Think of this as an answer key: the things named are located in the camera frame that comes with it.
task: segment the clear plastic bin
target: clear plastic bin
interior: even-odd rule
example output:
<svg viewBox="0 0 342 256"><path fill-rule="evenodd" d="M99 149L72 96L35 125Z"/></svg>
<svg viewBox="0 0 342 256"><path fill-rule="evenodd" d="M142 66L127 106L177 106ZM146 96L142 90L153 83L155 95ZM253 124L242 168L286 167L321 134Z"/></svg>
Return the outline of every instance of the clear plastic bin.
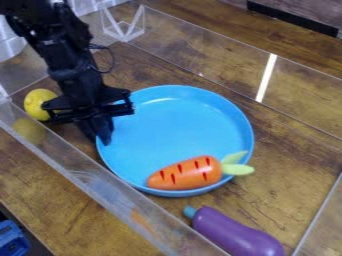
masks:
<svg viewBox="0 0 342 256"><path fill-rule="evenodd" d="M0 101L2 128L167 255L226 254L189 227L182 217L182 207L187 204L198 207L202 201L245 224L269 232L292 254L310 221L317 223L321 219L314 216L341 171L342 130L337 121L342 120L338 111L341 79L135 2L108 9L99 6L99 9L83 19L91 24L95 42L111 45L115 51L119 63L112 73L115 81L131 90L145 88L150 82L167 82L167 79L149 77L146 82L135 84L137 77L121 72L127 65L137 72L146 71L147 64L141 61L143 54L147 59L155 60L155 69L182 69L181 73L175 73L177 81L183 81L178 77L182 72L205 78L197 86L227 97L251 121L255 130L251 164L258 174L230 182L209 195L179 199L179 207L170 207L170 199L137 191L99 164L96 149L78 136L74 126L66 128L67 132L59 132L24 113L23 98L30 90L48 87L58 91L46 78L44 64L30 48L18 56L19 62L12 59L0 64L0 82L6 90ZM121 53L126 47L131 49L131 56ZM141 56L137 63L133 57L135 52ZM310 95L312 86L325 86L325 91L334 91L336 97L325 105L316 105L321 96ZM306 105L301 104L302 97L309 97ZM328 110L334 113L333 120L332 115L325 115ZM14 123L23 118L31 122L32 133L44 133L39 144L24 139L12 129ZM301 141L301 148L292 148L296 141ZM334 156L329 164L325 162L328 155ZM273 168L279 165L283 170L273 174ZM255 179L259 188L251 187ZM133 218L137 214L145 224ZM341 239L340 226L334 225L334 228L340 230L336 234ZM308 250L306 244L300 244L297 254L305 255L301 252Z"/></svg>

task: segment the yellow ball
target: yellow ball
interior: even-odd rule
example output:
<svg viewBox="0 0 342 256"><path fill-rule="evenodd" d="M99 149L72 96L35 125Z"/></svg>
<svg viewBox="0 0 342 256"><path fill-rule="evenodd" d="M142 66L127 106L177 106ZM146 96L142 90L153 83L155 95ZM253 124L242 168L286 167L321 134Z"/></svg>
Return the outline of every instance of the yellow ball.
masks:
<svg viewBox="0 0 342 256"><path fill-rule="evenodd" d="M47 89L32 90L24 99L24 109L28 115L39 121L47 121L50 115L48 112L42 109L42 104L56 97L56 93Z"/></svg>
<svg viewBox="0 0 342 256"><path fill-rule="evenodd" d="M46 139L46 129L34 120L19 118L12 124L14 130L32 144L39 145Z"/></svg>

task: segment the wooden table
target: wooden table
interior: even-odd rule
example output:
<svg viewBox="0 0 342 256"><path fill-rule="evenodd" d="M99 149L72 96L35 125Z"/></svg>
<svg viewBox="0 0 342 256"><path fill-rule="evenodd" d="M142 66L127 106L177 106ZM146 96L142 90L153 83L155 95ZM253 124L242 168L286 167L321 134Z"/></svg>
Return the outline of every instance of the wooden table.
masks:
<svg viewBox="0 0 342 256"><path fill-rule="evenodd" d="M340 40L242 11L219 1L142 2L285 58L342 76ZM332 120L328 117L338 115L338 111L328 110L334 109L334 106L341 107L334 88L313 86L304 98L301 85L317 82L308 77L308 80L300 80L298 86L288 87L283 91L274 90L273 97L266 102L273 108L296 114L300 120L308 118L308 122L313 121L313 112L321 111L320 115L326 119L318 118L314 125L328 131L329 135L245 97L253 90L249 83L243 87L246 91L237 93L127 44L117 43L111 48L119 65L115 72L106 76L107 84L121 84L131 90L157 84L191 84L210 89L242 108L255 131L255 152L251 159L251 165L257 168L255 175L235 178L219 190L198 197L173 200L149 197L182 219L181 207L185 205L214 206L246 225L273 234L290 254L341 171L341 122L326 121ZM98 62L104 59L106 53L96 53ZM288 73L279 73L279 81L285 79L285 74ZM50 79L35 86L56 90ZM24 90L14 97L14 102L19 105L26 93ZM313 99L318 99L317 108L312 104ZM304 107L306 103L310 103L310 109ZM94 145L72 125L52 129L102 163ZM0 130L0 136L2 203L55 255L162 255L6 131Z"/></svg>

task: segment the toy vegetable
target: toy vegetable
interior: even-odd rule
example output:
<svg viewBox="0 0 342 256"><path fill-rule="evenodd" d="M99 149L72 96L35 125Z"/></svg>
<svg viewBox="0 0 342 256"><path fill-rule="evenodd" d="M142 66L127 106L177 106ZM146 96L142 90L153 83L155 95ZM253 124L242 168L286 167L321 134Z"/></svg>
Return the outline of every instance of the toy vegetable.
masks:
<svg viewBox="0 0 342 256"><path fill-rule="evenodd" d="M279 241L267 233L253 229L211 207L185 208L194 229L231 255L283 256Z"/></svg>
<svg viewBox="0 0 342 256"><path fill-rule="evenodd" d="M250 174L254 168L237 164L246 153L247 151L242 151L229 155L222 162L205 155L175 163L149 177L147 186L163 190L195 189L217 183L223 174Z"/></svg>

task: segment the wooden surface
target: wooden surface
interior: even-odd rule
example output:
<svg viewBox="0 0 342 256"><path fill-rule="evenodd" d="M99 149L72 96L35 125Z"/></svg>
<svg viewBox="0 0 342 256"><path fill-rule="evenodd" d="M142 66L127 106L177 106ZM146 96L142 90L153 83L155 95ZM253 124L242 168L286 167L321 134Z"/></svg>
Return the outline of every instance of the wooden surface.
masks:
<svg viewBox="0 0 342 256"><path fill-rule="evenodd" d="M222 0L222 2L247 8L246 0ZM342 29L342 3L340 0L253 0L251 2Z"/></svg>
<svg viewBox="0 0 342 256"><path fill-rule="evenodd" d="M209 0L201 3L143 2L257 47L277 51L282 56L296 56L297 61L341 75L341 44L325 36L300 28L292 29L279 21ZM317 43L320 47L313 54L308 54L313 48L305 43L316 43L314 37L322 41ZM198 197L149 197L182 219L185 205L214 206L246 225L273 234L290 254L341 171L341 140L127 44L115 44L112 49L119 65L117 71L106 76L107 84L131 90L159 84L191 84L210 89L242 108L255 131L251 159L255 175L235 178L221 189ZM106 53L96 54L98 62L104 62L104 59ZM42 86L56 90L50 79L35 85ZM22 105L26 93L24 90L14 97L16 104ZM322 93L333 97L334 88L312 88L312 94ZM325 115L334 116L336 112L325 112ZM102 162L94 145L72 125L52 128L91 158ZM0 136L2 202L56 255L161 254L4 131Z"/></svg>

